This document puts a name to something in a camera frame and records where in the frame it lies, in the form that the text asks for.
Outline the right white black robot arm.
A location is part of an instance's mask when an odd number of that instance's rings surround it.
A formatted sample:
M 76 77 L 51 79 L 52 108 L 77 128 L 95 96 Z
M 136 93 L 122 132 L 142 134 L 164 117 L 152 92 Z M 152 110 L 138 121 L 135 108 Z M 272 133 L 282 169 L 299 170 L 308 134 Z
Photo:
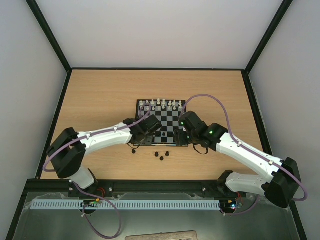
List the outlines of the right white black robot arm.
M 301 183 L 295 160 L 268 155 L 232 136 L 227 128 L 217 123 L 210 126 L 201 123 L 196 128 L 184 124 L 174 131 L 173 138 L 177 146 L 200 145 L 229 156 L 255 172 L 250 175 L 225 171 L 218 183 L 218 191 L 224 196 L 233 192 L 252 193 L 265 196 L 280 208 L 287 208 Z

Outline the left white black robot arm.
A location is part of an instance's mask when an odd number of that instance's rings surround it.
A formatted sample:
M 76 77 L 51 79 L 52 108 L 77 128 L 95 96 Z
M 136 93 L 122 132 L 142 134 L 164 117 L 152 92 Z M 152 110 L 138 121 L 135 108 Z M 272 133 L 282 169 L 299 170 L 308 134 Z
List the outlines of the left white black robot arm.
M 68 179 L 85 190 L 96 184 L 94 174 L 82 166 L 85 156 L 111 146 L 140 144 L 149 136 L 153 136 L 162 127 L 156 116 L 136 120 L 127 118 L 112 126 L 95 131 L 79 131 L 74 128 L 65 129 L 47 150 L 48 159 L 43 166 L 53 166 L 59 179 Z

